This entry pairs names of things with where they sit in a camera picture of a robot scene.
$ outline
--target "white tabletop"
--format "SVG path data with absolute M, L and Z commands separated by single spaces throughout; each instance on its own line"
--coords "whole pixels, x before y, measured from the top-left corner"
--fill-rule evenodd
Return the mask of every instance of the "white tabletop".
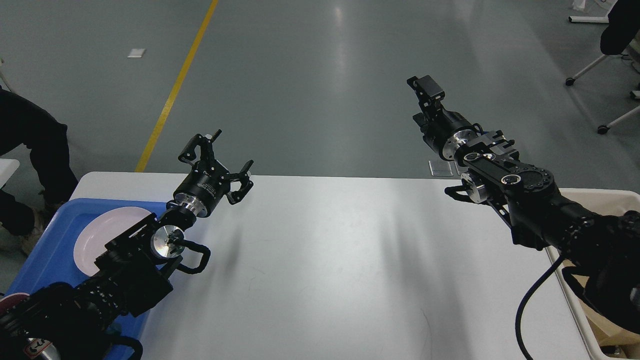
M 6 184 L 11 175 L 18 169 L 18 160 L 0 159 L 0 188 Z
M 164 202 L 183 178 L 90 173 L 73 197 Z M 516 308 L 550 261 L 512 245 L 489 207 L 448 198 L 458 181 L 252 179 L 187 231 L 211 261 L 171 277 L 145 359 L 522 358 Z M 522 328 L 535 359 L 589 359 L 553 277 Z

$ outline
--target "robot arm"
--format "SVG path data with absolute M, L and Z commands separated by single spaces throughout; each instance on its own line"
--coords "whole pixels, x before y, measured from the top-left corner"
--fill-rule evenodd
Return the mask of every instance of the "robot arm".
M 195 135 L 180 161 L 191 172 L 178 186 L 167 210 L 159 217 L 150 214 L 105 245 L 95 264 L 99 272 L 75 288 L 64 282 L 44 287 L 4 314 L 0 314 L 0 349 L 10 359 L 102 359 L 112 345 L 134 349 L 130 359 L 139 359 L 138 340 L 113 334 L 109 328 L 119 315 L 138 316 L 154 307 L 173 286 L 169 276 L 179 270 L 200 273 L 211 251 L 185 240 L 184 231 L 198 217 L 208 217 L 223 196 L 236 204 L 253 186 L 249 161 L 240 173 L 231 174 L 214 157 L 213 137 Z M 200 159 L 196 162 L 196 147 Z M 231 191 L 239 181 L 240 190 Z M 181 263 L 182 252 L 202 254 L 200 264 L 190 268 Z
M 563 197 L 552 173 L 522 163 L 515 142 L 501 131 L 483 131 L 446 110 L 445 93 L 430 76 L 407 83 L 422 110 L 413 119 L 423 140 L 443 160 L 467 167 L 462 185 L 445 192 L 491 206 L 511 229 L 514 244 L 555 247 L 574 264 L 563 269 L 563 277 L 576 296 L 611 322 L 640 333 L 640 213 L 602 216 Z M 574 275 L 588 276 L 586 286 Z

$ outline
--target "silver metal joint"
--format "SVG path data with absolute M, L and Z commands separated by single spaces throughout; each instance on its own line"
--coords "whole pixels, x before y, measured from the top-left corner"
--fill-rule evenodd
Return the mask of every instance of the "silver metal joint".
M 522 181 L 522 178 L 515 174 L 505 175 L 500 179 L 500 182 L 505 185 L 516 185 L 520 181 Z
M 181 240 L 184 240 L 182 229 L 175 225 L 165 225 L 151 239 L 151 250 L 159 259 L 175 258 L 184 251 L 184 246 L 176 244 Z
M 462 183 L 467 187 L 467 195 L 476 204 L 486 201 L 489 196 L 482 180 L 477 175 L 470 172 L 463 172 L 460 175 Z
M 185 194 L 185 193 L 177 193 L 173 197 L 174 201 L 178 206 L 182 206 L 183 208 L 192 212 L 195 216 L 199 218 L 203 218 L 207 216 L 207 207 L 202 204 L 202 201 L 195 196 Z
M 60 360 L 60 352 L 49 340 L 27 338 L 27 345 L 22 349 L 29 359 Z
M 470 152 L 467 155 L 465 155 L 465 157 L 463 158 L 464 160 L 467 161 L 474 161 L 474 160 L 478 160 L 480 158 L 480 154 L 478 154 L 477 152 Z
M 473 130 L 460 130 L 457 133 L 451 135 L 451 137 L 444 143 L 442 147 L 442 156 L 449 160 L 453 159 L 456 151 L 465 145 L 469 140 L 477 138 L 478 135 Z

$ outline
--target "chair leg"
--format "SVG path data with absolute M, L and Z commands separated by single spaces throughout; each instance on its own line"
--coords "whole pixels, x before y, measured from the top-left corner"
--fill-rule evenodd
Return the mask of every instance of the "chair leg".
M 635 114 L 640 113 L 640 106 L 636 106 L 635 109 L 629 111 L 628 113 L 622 115 L 621 117 L 617 118 L 616 120 L 613 120 L 612 122 L 608 123 L 607 125 L 600 125 L 598 126 L 598 134 L 606 134 L 607 131 L 609 131 L 610 128 L 612 128 L 614 125 L 616 125 L 617 123 L 621 122 L 622 120 L 628 119 L 632 116 L 634 116 Z
M 591 22 L 597 24 L 608 24 L 609 18 L 606 16 L 569 16 L 569 22 Z
M 596 60 L 594 60 L 592 63 L 590 63 L 589 65 L 587 65 L 587 67 L 585 67 L 584 69 L 578 71 L 578 73 L 570 78 L 566 78 L 566 80 L 564 81 L 564 84 L 566 86 L 572 86 L 573 83 L 578 80 L 579 77 L 581 77 L 582 75 L 584 75 L 585 72 L 591 70 L 594 66 L 598 65 L 600 62 L 602 62 L 602 60 L 606 59 L 607 55 L 600 55 L 600 57 L 598 57 Z

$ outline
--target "shoe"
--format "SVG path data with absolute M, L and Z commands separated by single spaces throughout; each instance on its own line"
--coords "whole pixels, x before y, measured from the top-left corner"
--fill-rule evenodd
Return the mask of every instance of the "shoe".
M 46 229 L 49 224 L 42 211 L 35 208 L 31 208 L 31 210 L 33 210 L 33 229 L 27 235 L 19 236 L 20 250 L 27 256 L 29 256 L 31 251 L 33 251 L 33 248 L 38 243 L 38 240 L 40 240 L 42 233 L 44 233 L 44 229 Z
M 60 201 L 60 202 L 47 202 L 46 200 L 44 201 L 44 215 L 47 219 L 51 220 L 51 218 L 53 217 L 53 215 L 56 214 L 56 211 L 58 209 L 60 209 L 60 207 L 64 204 L 66 204 L 66 201 Z

